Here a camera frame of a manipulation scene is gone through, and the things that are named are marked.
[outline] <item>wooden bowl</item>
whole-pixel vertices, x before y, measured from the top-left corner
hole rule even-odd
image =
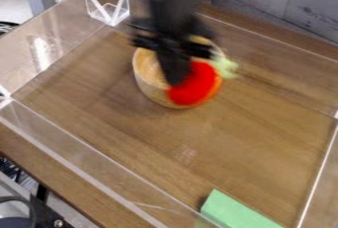
[[[204,38],[196,39],[199,42],[210,43],[210,40]],[[219,47],[215,47],[218,53],[223,54]],[[184,109],[194,106],[198,106],[200,103],[194,104],[192,106],[180,106],[175,104],[168,98],[168,89],[170,84],[166,80],[164,73],[158,62],[156,54],[154,51],[138,48],[134,54],[134,73],[138,85],[140,87],[142,92],[144,95],[158,104],[164,107],[175,108],[175,109]],[[216,87],[212,88],[206,99],[203,99],[202,103],[206,102],[212,95],[218,92],[218,89],[222,84],[222,77],[216,77]]]

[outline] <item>red object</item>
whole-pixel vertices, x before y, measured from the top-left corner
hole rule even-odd
[[[191,73],[179,85],[170,87],[168,98],[180,106],[196,105],[216,92],[220,82],[210,64],[191,61]]]

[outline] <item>cable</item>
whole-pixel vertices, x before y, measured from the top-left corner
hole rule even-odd
[[[31,228],[36,228],[37,225],[37,213],[32,204],[20,196],[3,196],[0,197],[0,204],[8,201],[20,201],[29,208]]]

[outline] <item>clear acrylic enclosure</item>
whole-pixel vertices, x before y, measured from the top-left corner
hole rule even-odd
[[[175,111],[135,84],[147,15],[146,0],[64,0],[4,36],[0,122],[155,227],[218,227],[212,189],[282,227],[334,227],[337,59],[200,15],[240,76]]]

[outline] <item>green sponge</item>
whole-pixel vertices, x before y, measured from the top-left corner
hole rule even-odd
[[[200,212],[224,228],[282,228],[272,220],[218,190],[211,192]]]

